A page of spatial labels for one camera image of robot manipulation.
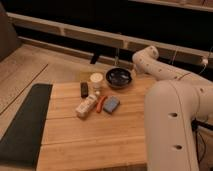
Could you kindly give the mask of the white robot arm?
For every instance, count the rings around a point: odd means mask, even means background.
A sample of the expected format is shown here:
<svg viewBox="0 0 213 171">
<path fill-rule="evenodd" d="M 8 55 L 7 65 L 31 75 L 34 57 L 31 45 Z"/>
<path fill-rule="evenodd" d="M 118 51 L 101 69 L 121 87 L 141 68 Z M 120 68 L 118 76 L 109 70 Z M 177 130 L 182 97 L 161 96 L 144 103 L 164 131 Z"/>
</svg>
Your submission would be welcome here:
<svg viewBox="0 0 213 171">
<path fill-rule="evenodd" d="M 191 122 L 213 114 L 213 82 L 158 60 L 156 47 L 133 54 L 136 68 L 157 79 L 144 99 L 148 171 L 199 171 Z"/>
</svg>

